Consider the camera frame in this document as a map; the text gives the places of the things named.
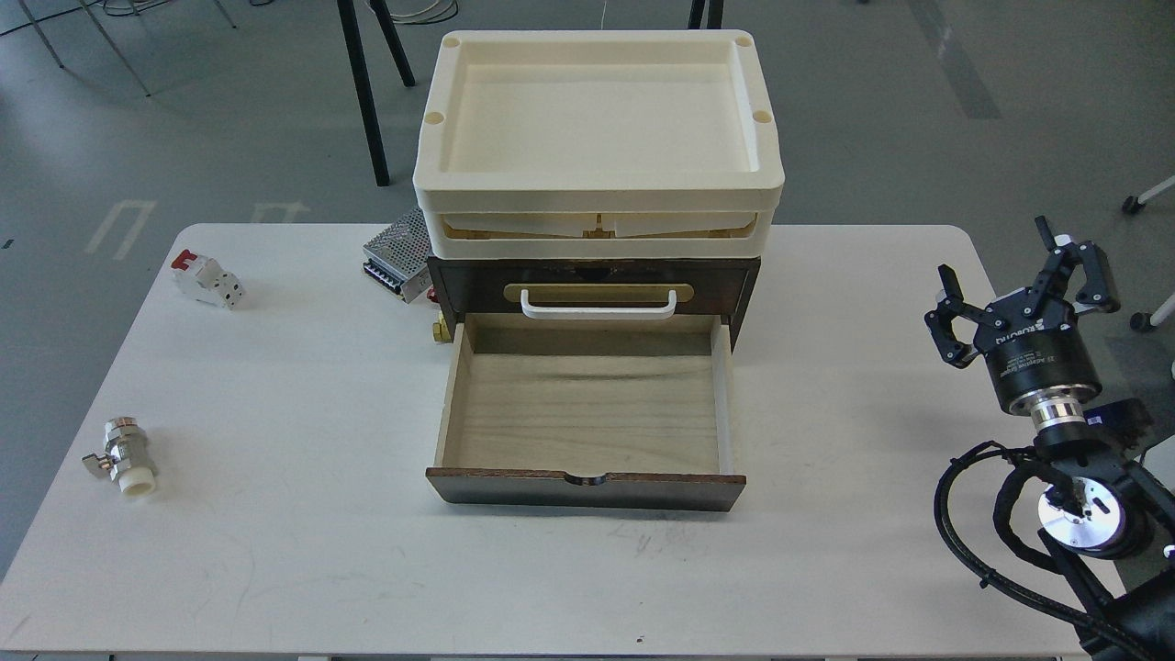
chair wheel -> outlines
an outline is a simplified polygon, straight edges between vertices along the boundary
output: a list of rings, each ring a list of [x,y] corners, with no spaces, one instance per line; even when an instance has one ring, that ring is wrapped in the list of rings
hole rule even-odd
[[[1150,324],[1150,312],[1149,311],[1136,311],[1130,315],[1130,329],[1137,330],[1139,333],[1150,333],[1155,329]]]
[[[1124,202],[1122,202],[1122,213],[1134,215],[1141,211],[1146,205],[1147,204],[1140,204],[1139,198],[1135,197],[1134,195],[1130,195],[1129,197],[1126,198]]]

gray floor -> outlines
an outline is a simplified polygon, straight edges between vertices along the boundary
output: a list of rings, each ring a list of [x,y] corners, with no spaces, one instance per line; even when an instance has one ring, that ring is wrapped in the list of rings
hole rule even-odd
[[[32,29],[0,38],[0,572],[180,229],[390,221],[415,201],[416,131],[442,35],[593,29],[605,6],[466,0],[450,22],[401,29],[421,80],[412,89],[361,6],[395,180],[377,188],[334,2],[224,2],[239,31],[209,1],[102,19],[149,99],[80,12],[43,23],[66,70]],[[42,15],[74,6],[31,5]],[[687,9],[609,0],[604,21],[677,28]],[[0,29],[21,22],[15,0],[0,0]],[[1042,264],[1032,218],[1043,213],[1100,242],[1116,274],[1123,311],[1082,319],[1106,402],[1139,394],[1173,411],[1163,367],[1175,329],[1142,338],[1127,317],[1175,289],[1175,193],[1135,217],[1119,205],[1175,173],[1175,6],[728,0],[724,25],[754,34],[779,117],[777,223],[956,224],[1003,291]],[[944,439],[960,452],[980,440]]]

white cable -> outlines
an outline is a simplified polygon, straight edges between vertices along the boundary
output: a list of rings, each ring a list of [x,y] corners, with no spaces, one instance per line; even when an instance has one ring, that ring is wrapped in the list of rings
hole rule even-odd
[[[428,7],[424,7],[419,12],[412,12],[411,14],[389,14],[389,15],[391,18],[394,18],[394,19],[414,19],[414,18],[421,15],[421,14],[427,14],[427,13],[431,12],[432,9],[436,9],[437,5],[439,5],[439,4],[441,4],[441,0],[436,0],[435,2],[432,2]]]

white plastic tray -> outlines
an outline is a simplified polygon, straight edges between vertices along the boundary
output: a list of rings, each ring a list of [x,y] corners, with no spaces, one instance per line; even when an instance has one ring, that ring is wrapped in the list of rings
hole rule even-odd
[[[446,258],[757,256],[784,170],[745,32],[454,32],[414,181]]]

open drawer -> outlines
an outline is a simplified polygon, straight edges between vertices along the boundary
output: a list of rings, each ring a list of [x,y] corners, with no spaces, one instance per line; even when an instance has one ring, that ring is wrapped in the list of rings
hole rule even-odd
[[[734,473],[728,328],[468,313],[436,466],[449,503],[726,512]]]

